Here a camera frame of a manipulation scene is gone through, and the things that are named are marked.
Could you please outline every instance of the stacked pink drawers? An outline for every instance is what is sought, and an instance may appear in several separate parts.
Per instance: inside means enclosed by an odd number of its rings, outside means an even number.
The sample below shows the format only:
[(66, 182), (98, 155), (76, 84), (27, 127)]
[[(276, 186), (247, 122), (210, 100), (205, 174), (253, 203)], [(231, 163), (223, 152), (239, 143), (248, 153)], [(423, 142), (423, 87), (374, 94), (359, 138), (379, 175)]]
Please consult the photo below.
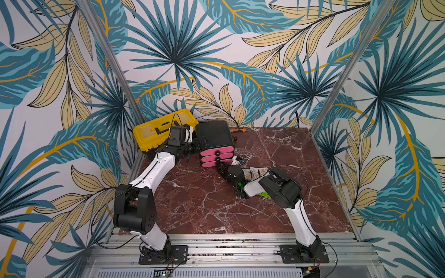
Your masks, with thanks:
[(199, 123), (195, 128), (203, 167), (213, 167), (216, 161), (232, 163), (235, 146), (225, 121)]

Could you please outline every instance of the blue palm leaf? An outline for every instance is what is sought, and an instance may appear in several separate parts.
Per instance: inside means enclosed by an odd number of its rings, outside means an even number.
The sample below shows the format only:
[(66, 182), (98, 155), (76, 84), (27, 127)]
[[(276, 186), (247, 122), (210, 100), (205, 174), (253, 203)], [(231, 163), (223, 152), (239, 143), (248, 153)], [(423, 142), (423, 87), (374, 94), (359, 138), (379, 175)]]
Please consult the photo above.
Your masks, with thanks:
[(127, 106), (127, 98), (124, 96), (122, 88), (119, 86), (117, 79), (114, 78), (113, 72), (105, 73), (107, 81), (100, 76), (102, 83), (94, 81), (99, 88), (93, 87), (86, 83), (88, 88), (93, 93), (87, 93), (92, 97), (103, 102), (102, 104), (83, 103), (83, 105), (90, 107), (97, 107), (99, 110), (93, 112), (88, 119), (95, 119), (96, 121), (103, 121), (108, 127), (108, 132), (114, 137), (119, 137), (121, 147), (129, 144), (128, 137), (129, 130), (135, 126), (134, 120), (130, 115)]
[[(400, 0), (394, 3), (391, 12), (389, 12), (385, 20), (383, 20), (377, 34), (369, 44), (368, 48), (365, 50), (360, 60), (366, 60), (371, 57), (384, 45), (383, 42), (387, 41), (394, 34), (394, 32), (397, 31), (397, 28), (403, 22), (403, 18), (405, 17), (405, 14), (412, 1), (413, 0)], [(351, 54), (358, 42), (362, 38), (364, 30), (369, 26), (370, 21), (377, 12), (379, 5), (383, 2), (384, 0), (371, 0), (369, 3), (368, 12), (360, 23), (360, 28), (357, 30), (357, 33), (331, 52), (328, 58), (328, 63), (345, 65), (345, 63), (351, 57)]]
[(54, 60), (54, 45), (42, 51), (16, 50), (0, 42), (0, 109), (16, 107), (27, 93), (42, 86), (54, 67)]
[[(60, 32), (60, 34), (62, 34), (62, 31), (59, 29), (58, 25), (54, 21), (54, 18), (58, 18), (60, 20), (60, 17), (50, 8), (50, 6), (45, 0), (22, 0), (21, 2), (26, 6), (27, 8), (26, 11), (22, 8), (22, 5), (20, 4), (19, 1), (10, 0), (11, 5), (14, 6), (14, 8), (20, 13), (22, 18), (26, 20), (26, 22), (28, 22), (28, 24), (37, 33), (40, 32), (31, 22), (29, 14), (32, 14), (40, 22), (40, 24), (42, 24), (42, 26), (45, 27), (45, 29), (48, 30), (48, 32), (50, 32), (50, 30), (47, 27), (47, 24), (40, 18), (40, 15), (37, 13), (37, 11), (39, 11), (42, 15), (45, 16), (46, 20), (48, 20), (52, 25), (54, 25)], [(58, 3), (57, 0), (52, 0), (51, 2), (57, 5), (63, 12), (65, 12), (66, 15), (68, 15), (66, 10)], [(34, 10), (34, 8), (31, 7), (31, 4), (35, 5), (38, 8), (38, 10)], [(15, 38), (14, 24), (11, 17), (11, 13), (8, 9), (8, 5), (6, 4), (5, 0), (0, 0), (0, 13), (3, 15), (4, 21), (6, 22), (6, 27), (8, 28), (9, 43), (12, 44)]]
[(432, 77), (445, 72), (445, 68), (435, 69), (442, 60), (445, 59), (445, 34), (434, 39), (435, 35), (440, 32), (444, 22), (440, 23), (432, 32), (426, 32), (429, 24), (426, 24), (422, 31), (414, 37), (414, 29), (416, 27), (416, 19), (410, 33), (405, 36), (407, 39), (402, 43), (403, 28), (400, 29), (396, 45), (393, 53), (389, 54), (389, 43), (385, 41), (385, 52), (383, 62), (380, 62), (378, 52), (374, 53), (374, 61), (376, 66), (373, 67), (367, 61), (371, 79), (367, 78), (364, 73), (360, 73), (363, 82), (356, 83), (364, 90), (374, 96), (372, 102), (364, 110), (363, 114), (358, 118), (368, 116), (362, 127), (364, 132), (371, 124), (374, 118), (374, 125), (369, 133), (370, 136), (378, 126), (379, 136), (378, 143), (381, 139), (383, 128), (387, 130), (388, 140), (391, 142), (391, 126), (400, 137), (400, 127), (397, 118), (400, 118), (408, 127), (411, 134), (415, 135), (414, 127), (405, 114), (406, 112), (416, 114), (421, 117), (438, 119), (428, 113), (422, 112), (411, 104), (428, 105), (445, 108), (445, 105), (425, 101), (419, 97), (428, 96), (445, 96), (445, 91), (438, 87), (445, 85), (445, 82), (433, 82)]
[(333, 125), (330, 125), (326, 130), (318, 130), (316, 138), (316, 143), (320, 148), (321, 155), (329, 168), (329, 171), (334, 178), (334, 182), (341, 182), (343, 180), (343, 174), (340, 170), (338, 160), (340, 160), (337, 155), (345, 150), (349, 149), (349, 146), (342, 147), (341, 145), (349, 136), (346, 129), (338, 131), (338, 125), (334, 130)]
[(183, 2), (181, 18), (179, 18), (180, 0), (175, 0), (173, 14), (170, 10), (170, 1), (168, 0), (164, 0), (164, 13), (161, 12), (155, 1), (153, 1), (154, 8), (152, 9), (154, 11), (150, 11), (141, 1), (137, 1), (149, 21), (146, 21), (135, 11), (129, 10), (134, 17), (141, 22), (145, 31), (128, 24), (125, 24), (125, 27), (141, 37), (140, 39), (128, 37), (127, 40), (142, 47), (144, 50), (134, 48), (124, 49), (124, 51), (148, 56), (148, 58), (132, 59), (132, 61), (144, 63), (144, 65), (137, 68), (170, 66), (168, 68), (169, 70), (173, 67), (178, 88), (181, 81), (185, 81), (190, 90), (193, 91), (191, 79), (196, 80), (198, 88), (201, 87), (200, 79), (211, 84), (204, 74), (216, 77), (216, 75), (208, 69), (219, 71), (212, 63), (224, 63), (224, 61), (208, 56), (223, 49), (212, 49), (211, 46), (226, 38), (212, 40), (224, 27), (216, 27), (216, 22), (214, 22), (203, 31), (198, 32), (198, 28), (202, 26), (207, 17), (207, 14), (205, 14), (195, 22), (198, 0), (193, 1), (190, 9), (188, 7), (188, 1)]
[[(107, 220), (108, 216), (109, 214), (104, 212), (93, 230), (93, 236), (98, 242), (104, 240), (105, 236), (107, 235), (108, 228), (111, 225), (111, 221)], [(91, 249), (95, 245), (95, 241), (90, 238), (88, 243), (85, 244), (71, 225), (70, 230), (75, 243), (74, 246), (62, 242), (51, 241), (51, 243), (53, 244), (54, 249), (62, 253), (77, 253), (66, 259), (58, 259), (53, 256), (46, 255), (45, 258), (50, 265), (60, 266), (46, 278), (52, 278), (55, 276), (63, 278), (77, 278), (83, 265), (86, 263), (86, 260), (91, 253)]]
[(299, 21), (299, 18), (287, 18), (282, 12), (270, 9), (264, 0), (200, 0), (200, 2), (215, 22), (221, 26), (227, 25), (226, 28), (230, 32), (237, 34), (247, 32), (265, 34), (287, 29)]
[[(3, 155), (5, 151), (4, 145), (7, 139), (13, 112), (14, 111), (11, 111), (11, 114), (9, 115), (9, 118), (4, 127), (3, 133), (0, 137), (0, 156)], [(25, 157), (22, 161), (20, 161), (17, 166), (13, 167), (13, 164), (21, 147), (24, 131), (25, 129), (23, 127), (19, 139), (5, 158), (3, 165), (1, 165), (0, 167), (0, 234), (14, 238), (16, 240), (33, 244), (28, 236), (19, 231), (17, 228), (8, 224), (18, 222), (41, 223), (52, 222), (53, 220), (41, 214), (18, 214), (14, 216), (6, 215), (10, 215), (11, 212), (27, 206), (38, 205), (45, 208), (54, 208), (54, 205), (51, 202), (46, 200), (35, 200), (34, 198), (54, 188), (61, 187), (61, 185), (48, 186), (44, 189), (29, 193), (30, 189), (32, 189), (34, 186), (45, 181), (57, 172), (48, 173), (36, 178), (31, 182), (28, 182), (28, 180), (32, 176), (36, 175), (38, 171), (48, 166), (47, 163), (42, 163), (41, 165), (39, 165), (32, 171), (29, 171), (26, 175), (20, 178), (20, 175), (23, 173), (25, 166), (42, 151), (42, 148), (40, 148), (37, 151), (32, 152), (31, 154), (27, 155), (27, 157)]]
[[(277, 106), (277, 108), (272, 113), (272, 116), (277, 112), (281, 112), (280, 117), (283, 117), (288, 112), (291, 112), (291, 114), (298, 112), (299, 115), (303, 115), (306, 112), (305, 117), (308, 117), (314, 99), (320, 102), (328, 96), (337, 77), (340, 75), (338, 70), (341, 65), (331, 69), (331, 65), (328, 64), (323, 71), (320, 72), (317, 57), (317, 64), (312, 74), (310, 70), (308, 73), (305, 73), (298, 57), (296, 59), (296, 66), (291, 63), (290, 60), (289, 63), (296, 77), (278, 64), (287, 78), (278, 75), (275, 76), (278, 79), (276, 82), (278, 86), (272, 99), (274, 106)], [(307, 68), (311, 69), (309, 59), (307, 60)]]

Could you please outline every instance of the snack packet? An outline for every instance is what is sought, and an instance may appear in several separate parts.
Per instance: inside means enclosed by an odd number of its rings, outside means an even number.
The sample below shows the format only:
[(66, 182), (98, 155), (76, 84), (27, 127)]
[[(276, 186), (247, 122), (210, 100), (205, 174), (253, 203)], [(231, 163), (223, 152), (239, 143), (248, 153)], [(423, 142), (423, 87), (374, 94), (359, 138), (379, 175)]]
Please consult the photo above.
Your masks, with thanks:
[(259, 178), (259, 171), (258, 171), (258, 168), (250, 167), (250, 171), (251, 171), (251, 173), (252, 173), (252, 179), (257, 179), (257, 178)]
[(246, 180), (252, 179), (252, 174), (250, 172), (250, 169), (243, 169), (243, 172), (244, 172), (244, 177), (246, 178)]
[(267, 173), (267, 168), (251, 167), (251, 171), (252, 169), (257, 170), (260, 177), (264, 176)]

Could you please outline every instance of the red marble tabletop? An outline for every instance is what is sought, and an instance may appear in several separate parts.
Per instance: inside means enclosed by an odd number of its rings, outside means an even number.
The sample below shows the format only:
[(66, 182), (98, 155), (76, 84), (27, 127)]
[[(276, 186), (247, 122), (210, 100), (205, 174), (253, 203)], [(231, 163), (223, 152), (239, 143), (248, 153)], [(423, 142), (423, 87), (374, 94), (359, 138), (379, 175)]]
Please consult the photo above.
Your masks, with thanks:
[[(235, 135), (235, 154), (250, 156), (243, 168), (276, 165), (301, 184), (316, 232), (351, 231), (306, 128), (255, 128)], [(144, 159), (141, 171), (149, 163)], [(197, 154), (166, 175), (154, 198), (157, 224), (167, 234), (294, 232), (285, 211), (271, 199), (237, 197), (214, 168), (200, 166)]]

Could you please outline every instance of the aluminum frame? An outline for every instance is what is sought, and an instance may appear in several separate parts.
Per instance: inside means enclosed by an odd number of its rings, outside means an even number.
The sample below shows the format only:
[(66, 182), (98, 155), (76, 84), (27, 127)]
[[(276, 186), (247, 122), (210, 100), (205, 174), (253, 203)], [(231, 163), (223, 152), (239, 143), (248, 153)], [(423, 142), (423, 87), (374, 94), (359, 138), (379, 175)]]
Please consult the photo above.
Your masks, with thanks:
[[(132, 235), (119, 235), (113, 229), (107, 247), (116, 247), (129, 240)], [(372, 243), (359, 242), (353, 233), (318, 233), (321, 240), (332, 245), (338, 256), (339, 266), (367, 266), (371, 275), (385, 277), (383, 264)], [(312, 264), (283, 264), (276, 255), (281, 244), (294, 244), (295, 234), (172, 234), (172, 245), (188, 245), (190, 260), (180, 266), (187, 267), (285, 267), (311, 266)], [(165, 265), (139, 265), (140, 241), (134, 239), (117, 250), (95, 247), (85, 266), (85, 277), (94, 277), (100, 268), (149, 268)], [(323, 266), (334, 266), (336, 256), (325, 244), (330, 262)]]

